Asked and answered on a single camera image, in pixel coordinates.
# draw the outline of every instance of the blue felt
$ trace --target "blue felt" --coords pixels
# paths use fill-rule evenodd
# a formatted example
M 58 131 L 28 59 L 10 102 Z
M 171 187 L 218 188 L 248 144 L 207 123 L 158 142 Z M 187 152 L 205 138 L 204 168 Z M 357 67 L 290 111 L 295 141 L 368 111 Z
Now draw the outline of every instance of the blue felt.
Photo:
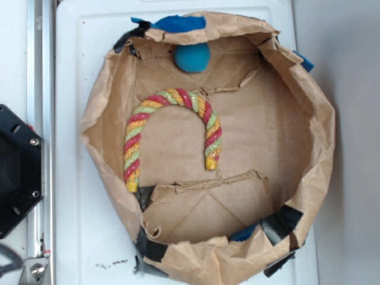
M 310 60 L 308 60 L 306 57 L 304 57 L 303 55 L 299 54 L 295 50 L 293 52 L 296 55 L 298 55 L 301 58 L 303 58 L 303 62 L 301 63 L 301 65 L 303 66 L 304 69 L 306 69 L 307 72 L 310 72 L 315 67 L 315 65 Z
M 251 234 L 254 232 L 258 224 L 254 224 L 253 226 L 247 227 L 237 233 L 231 235 L 231 240 L 234 242 L 243 242 L 244 240 L 249 239 Z
M 143 19 L 131 18 L 133 23 L 139 23 Z M 151 24 L 152 28 L 168 31 L 169 33 L 185 33 L 187 31 L 204 29 L 206 26 L 206 19 L 202 17 L 182 17 L 182 16 L 168 16 L 162 18 L 155 24 Z

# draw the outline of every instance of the cardboard flap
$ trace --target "cardboard flap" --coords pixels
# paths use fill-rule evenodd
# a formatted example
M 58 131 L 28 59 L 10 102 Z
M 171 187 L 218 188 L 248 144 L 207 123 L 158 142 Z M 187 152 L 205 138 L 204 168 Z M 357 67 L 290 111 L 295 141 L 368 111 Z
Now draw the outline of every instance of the cardboard flap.
M 187 33 L 168 33 L 151 28 L 146 32 L 145 36 L 156 42 L 173 43 L 175 45 L 194 45 L 223 37 L 255 34 L 253 43 L 260 45 L 265 40 L 276 37 L 280 33 L 265 21 L 240 15 L 218 12 L 195 12 L 190 15 L 204 16 L 206 18 L 206 28 Z
M 144 223 L 151 235 L 159 229 L 155 240 L 165 243 L 229 237 L 273 212 L 268 179 L 253 170 L 225 180 L 160 184 L 151 200 Z

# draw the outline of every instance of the rope toy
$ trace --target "rope toy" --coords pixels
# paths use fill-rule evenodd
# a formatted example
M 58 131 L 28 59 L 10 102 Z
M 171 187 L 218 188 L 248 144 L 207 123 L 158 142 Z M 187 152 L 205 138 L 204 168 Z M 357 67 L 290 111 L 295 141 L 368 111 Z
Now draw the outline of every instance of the rope toy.
M 150 96 L 135 109 L 126 126 L 124 146 L 124 178 L 128 190 L 137 192 L 140 177 L 140 139 L 141 131 L 147 119 L 159 108 L 168 105 L 185 106 L 198 113 L 206 124 L 206 143 L 204 155 L 207 170 L 215 170 L 218 167 L 221 127 L 217 112 L 202 97 L 192 92 L 186 92 L 182 88 L 166 89 Z

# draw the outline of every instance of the black plate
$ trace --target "black plate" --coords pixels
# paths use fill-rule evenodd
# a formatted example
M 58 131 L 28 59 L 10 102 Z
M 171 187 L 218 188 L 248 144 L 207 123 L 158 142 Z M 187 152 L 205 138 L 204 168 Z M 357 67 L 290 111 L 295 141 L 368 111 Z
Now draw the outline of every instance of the black plate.
M 0 239 L 42 199 L 42 139 L 0 104 Z

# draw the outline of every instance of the blue ball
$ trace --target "blue ball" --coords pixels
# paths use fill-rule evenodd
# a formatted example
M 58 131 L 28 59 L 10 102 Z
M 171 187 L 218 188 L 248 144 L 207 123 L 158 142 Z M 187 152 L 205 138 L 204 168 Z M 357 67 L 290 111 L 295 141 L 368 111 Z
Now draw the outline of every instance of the blue ball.
M 201 72 L 206 69 L 210 61 L 210 48 L 206 43 L 177 46 L 174 60 L 177 66 L 185 72 Z

